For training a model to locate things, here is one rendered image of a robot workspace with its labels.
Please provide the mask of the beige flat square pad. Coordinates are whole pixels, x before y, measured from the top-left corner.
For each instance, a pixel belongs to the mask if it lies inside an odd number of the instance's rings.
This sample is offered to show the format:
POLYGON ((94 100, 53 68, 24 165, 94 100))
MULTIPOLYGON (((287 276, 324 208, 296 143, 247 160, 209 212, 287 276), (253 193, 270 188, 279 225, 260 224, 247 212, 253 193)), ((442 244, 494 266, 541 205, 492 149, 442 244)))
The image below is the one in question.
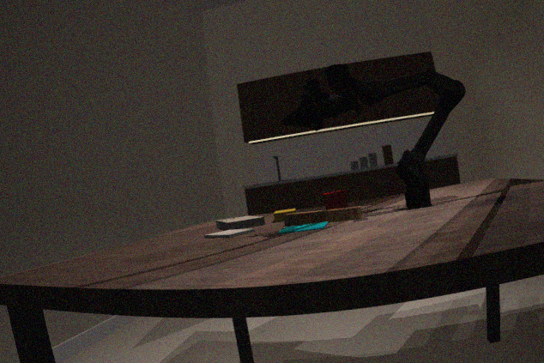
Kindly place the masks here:
POLYGON ((236 236, 246 234, 246 233, 250 233, 250 232, 254 232, 254 231, 255 231, 254 229, 247 229, 247 228, 246 229, 232 229, 232 230, 222 231, 222 232, 219 232, 219 233, 210 233, 210 234, 204 235, 204 238, 205 239, 209 239, 209 238, 232 238, 232 237, 236 237, 236 236))

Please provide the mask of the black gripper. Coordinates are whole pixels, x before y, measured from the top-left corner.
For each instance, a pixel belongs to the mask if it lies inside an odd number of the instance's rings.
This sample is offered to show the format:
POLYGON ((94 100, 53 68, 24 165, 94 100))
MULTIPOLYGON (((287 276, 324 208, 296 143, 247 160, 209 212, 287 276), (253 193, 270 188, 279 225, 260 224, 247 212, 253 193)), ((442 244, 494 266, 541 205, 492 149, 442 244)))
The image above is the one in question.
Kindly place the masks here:
POLYGON ((302 100, 299 108, 282 119, 284 125, 312 127, 311 122, 313 122, 315 131, 317 131, 322 129, 323 120, 331 117, 337 118, 336 115, 340 114, 333 94, 330 96, 326 94, 325 98, 318 100, 313 100, 308 92, 299 94, 299 97, 302 100))

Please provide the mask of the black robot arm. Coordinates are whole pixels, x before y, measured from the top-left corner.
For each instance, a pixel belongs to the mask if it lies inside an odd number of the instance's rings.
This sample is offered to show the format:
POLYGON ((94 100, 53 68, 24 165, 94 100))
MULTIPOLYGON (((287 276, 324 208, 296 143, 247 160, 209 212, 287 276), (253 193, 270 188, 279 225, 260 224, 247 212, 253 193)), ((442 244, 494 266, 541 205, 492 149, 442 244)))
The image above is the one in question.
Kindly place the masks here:
MULTIPOLYGON (((362 103, 368 106, 385 99, 389 95, 425 85, 440 95, 438 108, 422 132, 419 141, 411 152, 408 150, 403 152, 396 168, 397 175, 401 180, 405 180, 407 185, 407 192, 405 192, 406 207, 411 210, 432 206, 428 184, 429 175, 425 174, 421 169, 426 153, 448 115, 465 95, 463 84, 430 69, 388 81, 376 80, 369 82, 353 79, 349 73, 348 64, 330 65, 324 72, 330 88, 341 91, 333 94, 339 113, 355 109, 357 115, 360 115, 363 106, 359 103, 356 95, 359 96, 362 103), (344 89, 348 90, 342 91, 344 89), (356 95, 352 94, 351 89, 356 95)), ((311 94, 313 100, 318 100, 325 98, 327 94, 327 92, 323 93, 320 90, 319 84, 320 82, 317 79, 310 78, 306 79, 306 83, 302 86, 306 92, 311 94)))

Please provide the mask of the tan wooden bar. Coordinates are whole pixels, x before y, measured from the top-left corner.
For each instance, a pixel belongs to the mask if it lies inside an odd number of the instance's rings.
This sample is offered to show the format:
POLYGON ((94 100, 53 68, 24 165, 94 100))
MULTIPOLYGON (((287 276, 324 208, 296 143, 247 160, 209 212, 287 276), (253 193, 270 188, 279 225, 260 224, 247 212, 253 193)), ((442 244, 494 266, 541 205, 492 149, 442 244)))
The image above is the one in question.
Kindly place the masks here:
POLYGON ((362 218, 360 206, 284 214, 285 226, 306 225, 325 221, 353 221, 360 218, 362 218))

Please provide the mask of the beige flat square block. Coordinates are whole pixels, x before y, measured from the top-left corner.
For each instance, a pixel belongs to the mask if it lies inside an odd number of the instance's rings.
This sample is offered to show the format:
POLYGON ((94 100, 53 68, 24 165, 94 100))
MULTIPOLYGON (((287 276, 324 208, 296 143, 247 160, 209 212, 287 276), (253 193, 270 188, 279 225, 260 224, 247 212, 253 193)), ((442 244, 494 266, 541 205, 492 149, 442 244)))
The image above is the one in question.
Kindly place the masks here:
POLYGON ((239 229, 239 228, 248 228, 248 227, 257 227, 265 225, 264 217, 262 216, 242 216, 226 220, 216 220, 218 228, 225 230, 239 229))

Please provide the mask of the yellow block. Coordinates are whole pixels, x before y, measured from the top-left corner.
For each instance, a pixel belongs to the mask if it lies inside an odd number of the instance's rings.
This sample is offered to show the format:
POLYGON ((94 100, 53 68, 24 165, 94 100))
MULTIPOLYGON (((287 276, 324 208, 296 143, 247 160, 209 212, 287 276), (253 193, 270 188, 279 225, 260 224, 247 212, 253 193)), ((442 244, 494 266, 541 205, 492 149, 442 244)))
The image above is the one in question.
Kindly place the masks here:
POLYGON ((281 222, 284 221, 284 214, 291 214, 296 213, 295 209, 283 209, 283 210, 277 210, 274 212, 275 222, 281 222))

